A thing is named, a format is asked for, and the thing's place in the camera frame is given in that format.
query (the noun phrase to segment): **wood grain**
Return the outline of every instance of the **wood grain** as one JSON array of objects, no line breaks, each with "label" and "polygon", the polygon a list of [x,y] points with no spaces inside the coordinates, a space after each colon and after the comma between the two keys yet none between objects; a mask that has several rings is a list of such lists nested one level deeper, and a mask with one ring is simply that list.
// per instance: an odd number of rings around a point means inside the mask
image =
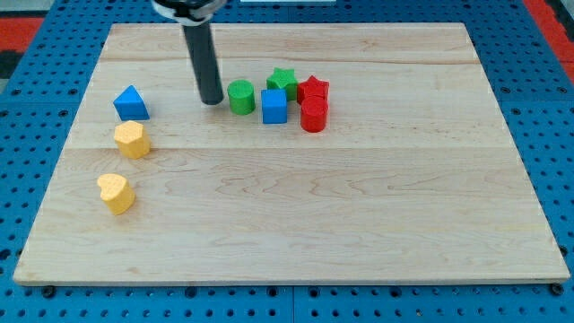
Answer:
[{"label": "wood grain", "polygon": [[[213,26],[224,86],[328,79],[327,129],[203,106],[175,25],[116,25],[16,268],[30,285],[516,284],[570,277],[462,24]],[[134,84],[152,151],[123,158]],[[109,215],[96,178],[137,198]]]}]

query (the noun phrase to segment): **yellow block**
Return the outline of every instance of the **yellow block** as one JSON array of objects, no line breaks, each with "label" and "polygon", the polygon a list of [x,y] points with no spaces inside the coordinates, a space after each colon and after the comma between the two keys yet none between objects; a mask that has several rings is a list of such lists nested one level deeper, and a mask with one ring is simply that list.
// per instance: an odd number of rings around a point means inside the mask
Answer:
[{"label": "yellow block", "polygon": [[144,157],[152,146],[144,125],[135,121],[127,121],[117,126],[114,140],[119,151],[132,159]]},{"label": "yellow block", "polygon": [[101,199],[114,215],[127,211],[135,201],[135,192],[123,176],[103,174],[98,178],[98,186]]}]

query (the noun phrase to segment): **metal robot mount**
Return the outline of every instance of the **metal robot mount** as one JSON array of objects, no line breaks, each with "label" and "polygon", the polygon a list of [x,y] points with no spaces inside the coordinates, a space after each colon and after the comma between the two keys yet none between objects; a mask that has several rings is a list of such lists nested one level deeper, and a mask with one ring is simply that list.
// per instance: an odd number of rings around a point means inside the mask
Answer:
[{"label": "metal robot mount", "polygon": [[152,0],[157,13],[183,26],[197,89],[201,101],[207,105],[216,105],[223,100],[209,21],[225,4],[226,0]]}]

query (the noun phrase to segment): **green star block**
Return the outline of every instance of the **green star block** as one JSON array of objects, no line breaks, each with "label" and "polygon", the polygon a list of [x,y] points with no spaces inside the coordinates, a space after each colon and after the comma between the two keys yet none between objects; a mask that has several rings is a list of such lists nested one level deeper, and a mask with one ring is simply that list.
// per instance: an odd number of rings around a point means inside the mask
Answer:
[{"label": "green star block", "polygon": [[267,89],[285,89],[287,100],[297,100],[297,79],[294,69],[275,68],[271,76],[267,78]]}]

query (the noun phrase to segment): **toy block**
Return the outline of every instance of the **toy block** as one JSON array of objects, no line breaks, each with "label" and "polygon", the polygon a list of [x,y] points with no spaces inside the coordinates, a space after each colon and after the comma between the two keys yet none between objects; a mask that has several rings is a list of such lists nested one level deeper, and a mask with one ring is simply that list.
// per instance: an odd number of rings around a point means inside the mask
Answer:
[{"label": "toy block", "polygon": [[325,129],[329,107],[325,98],[310,96],[301,103],[301,127],[310,133]]},{"label": "toy block", "polygon": [[275,68],[271,76],[267,78],[267,89],[285,89],[287,100],[297,100],[297,79],[294,69]]},{"label": "toy block", "polygon": [[329,82],[321,81],[314,75],[297,85],[297,102],[301,104],[309,96],[318,96],[327,100],[329,95]]},{"label": "toy block", "polygon": [[121,175],[103,174],[98,177],[98,186],[101,188],[101,200],[114,215],[127,211],[135,201],[134,190]]},{"label": "toy block", "polygon": [[119,151],[132,159],[144,157],[152,146],[144,125],[135,121],[127,121],[117,126],[114,140]]},{"label": "toy block", "polygon": [[114,106],[122,121],[149,120],[150,115],[145,108],[144,100],[133,85],[125,89],[115,100]]},{"label": "toy block", "polygon": [[227,95],[230,97],[230,108],[235,114],[244,116],[255,109],[255,94],[253,84],[247,80],[231,82],[227,87]]},{"label": "toy block", "polygon": [[264,124],[286,123],[287,93],[285,90],[262,90],[261,111]]}]

